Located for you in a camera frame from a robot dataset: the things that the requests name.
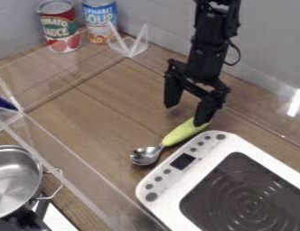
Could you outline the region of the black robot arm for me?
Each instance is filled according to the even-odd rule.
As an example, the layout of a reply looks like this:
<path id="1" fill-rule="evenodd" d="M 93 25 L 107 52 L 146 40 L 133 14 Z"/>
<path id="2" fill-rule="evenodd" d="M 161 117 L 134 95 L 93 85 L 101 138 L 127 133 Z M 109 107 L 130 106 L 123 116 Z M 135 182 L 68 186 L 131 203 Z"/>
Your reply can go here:
<path id="1" fill-rule="evenodd" d="M 223 107 L 232 89 L 219 80 L 223 65 L 234 66 L 242 57 L 232 42 L 238 33 L 241 0 L 194 0 L 194 36 L 187 62 L 169 59 L 165 72 L 165 106 L 177 106 L 182 91 L 201 99 L 194 126 L 207 124 Z"/>

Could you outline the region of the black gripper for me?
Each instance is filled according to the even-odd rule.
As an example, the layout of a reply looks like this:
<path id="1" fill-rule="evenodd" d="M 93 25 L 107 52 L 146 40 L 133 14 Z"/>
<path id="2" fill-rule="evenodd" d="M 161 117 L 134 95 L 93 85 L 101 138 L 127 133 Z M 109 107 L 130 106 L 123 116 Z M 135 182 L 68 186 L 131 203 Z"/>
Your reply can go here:
<path id="1" fill-rule="evenodd" d="M 202 100 L 194 113 L 195 126 L 210 122 L 232 91 L 219 80 L 227 49 L 226 42 L 219 46 L 205 47 L 194 44 L 187 62 L 169 59 L 165 72 L 165 106 L 171 108 L 179 104 L 183 90 L 199 97 Z"/>

